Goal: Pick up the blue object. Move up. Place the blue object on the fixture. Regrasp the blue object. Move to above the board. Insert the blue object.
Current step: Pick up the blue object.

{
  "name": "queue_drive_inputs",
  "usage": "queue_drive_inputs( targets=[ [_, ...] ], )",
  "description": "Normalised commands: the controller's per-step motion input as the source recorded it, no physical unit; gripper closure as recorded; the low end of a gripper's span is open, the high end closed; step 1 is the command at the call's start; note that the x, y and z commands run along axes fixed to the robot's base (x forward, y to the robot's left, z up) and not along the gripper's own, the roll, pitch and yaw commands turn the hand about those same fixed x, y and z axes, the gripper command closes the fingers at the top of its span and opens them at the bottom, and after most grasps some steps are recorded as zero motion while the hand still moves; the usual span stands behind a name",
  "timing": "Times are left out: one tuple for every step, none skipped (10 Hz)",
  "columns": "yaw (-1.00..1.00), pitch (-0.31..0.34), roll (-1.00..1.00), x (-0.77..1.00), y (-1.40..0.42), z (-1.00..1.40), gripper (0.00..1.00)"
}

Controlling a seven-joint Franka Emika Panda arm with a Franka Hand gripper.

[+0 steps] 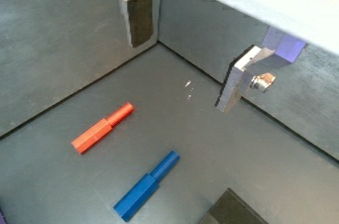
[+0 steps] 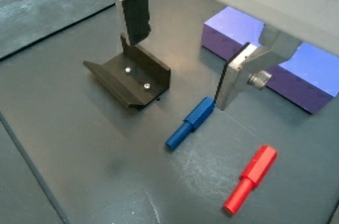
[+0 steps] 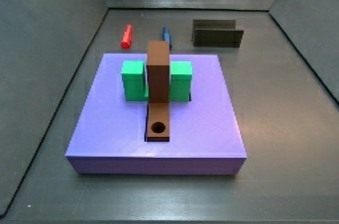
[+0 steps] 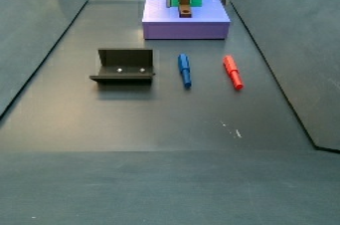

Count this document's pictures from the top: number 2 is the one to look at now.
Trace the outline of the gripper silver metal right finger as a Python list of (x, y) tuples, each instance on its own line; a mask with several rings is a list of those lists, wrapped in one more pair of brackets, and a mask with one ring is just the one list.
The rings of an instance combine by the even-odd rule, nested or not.
[(269, 81), (268, 68), (291, 59), (301, 40), (271, 25), (263, 25), (259, 46), (251, 43), (240, 48), (227, 61), (215, 94), (216, 107), (224, 110), (239, 93), (251, 85), (263, 89)]

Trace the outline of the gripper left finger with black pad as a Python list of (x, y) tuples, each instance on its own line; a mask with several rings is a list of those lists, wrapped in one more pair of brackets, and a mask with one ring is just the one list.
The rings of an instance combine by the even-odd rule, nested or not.
[(128, 44), (137, 45), (149, 35), (148, 0), (114, 0), (120, 9), (122, 33)]

